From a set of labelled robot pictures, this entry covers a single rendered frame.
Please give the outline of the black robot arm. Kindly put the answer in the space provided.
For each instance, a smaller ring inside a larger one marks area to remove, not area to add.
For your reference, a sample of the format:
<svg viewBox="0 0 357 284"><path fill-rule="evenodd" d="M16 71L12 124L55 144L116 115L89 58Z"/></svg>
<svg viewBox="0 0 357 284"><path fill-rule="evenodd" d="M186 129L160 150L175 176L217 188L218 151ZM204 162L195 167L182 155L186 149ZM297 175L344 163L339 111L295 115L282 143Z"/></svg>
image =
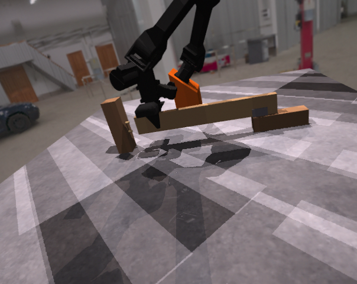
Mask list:
<svg viewBox="0 0 357 284"><path fill-rule="evenodd" d="M190 43L183 48L180 58L183 64L174 74L188 84L194 71L200 72L203 68L205 60L203 42L212 8L219 2L220 0L173 0L156 25L145 30L135 40L125 56L128 63L119 65L110 72L112 86L117 91L122 91L155 78L153 67L161 60L167 48L167 40L196 4ZM141 59L134 56L135 53ZM160 84L160 80L157 82L154 82L153 98L161 96L173 100L176 97L177 87L174 82L169 82L167 85Z"/></svg>

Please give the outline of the long brown wooden rail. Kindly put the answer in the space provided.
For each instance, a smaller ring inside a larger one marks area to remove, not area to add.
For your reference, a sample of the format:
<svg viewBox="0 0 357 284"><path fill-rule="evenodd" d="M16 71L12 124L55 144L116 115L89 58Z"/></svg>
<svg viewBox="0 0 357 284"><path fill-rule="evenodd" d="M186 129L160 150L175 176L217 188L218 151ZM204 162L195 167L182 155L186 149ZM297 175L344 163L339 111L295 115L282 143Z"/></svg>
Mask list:
<svg viewBox="0 0 357 284"><path fill-rule="evenodd" d="M146 134L253 117L252 109L265 107L268 107L268 114L278 113L276 92L160 111L158 129L147 117L135 116L134 121L138 134Z"/></svg>

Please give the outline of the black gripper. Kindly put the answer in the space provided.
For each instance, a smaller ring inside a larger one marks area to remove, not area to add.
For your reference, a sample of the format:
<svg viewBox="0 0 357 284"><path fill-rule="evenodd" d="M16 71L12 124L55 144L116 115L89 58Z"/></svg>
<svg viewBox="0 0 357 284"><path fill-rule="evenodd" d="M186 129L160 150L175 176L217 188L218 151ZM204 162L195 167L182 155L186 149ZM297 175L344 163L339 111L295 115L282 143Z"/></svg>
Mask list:
<svg viewBox="0 0 357 284"><path fill-rule="evenodd" d="M157 82L155 78L137 84L138 86L136 89L139 90L139 94L141 95L140 103L144 104L139 104L134 112L136 118L147 117L158 129L160 128L159 112L165 101L160 102L159 98L161 96L153 98L153 87L155 87L154 82Z"/></svg>

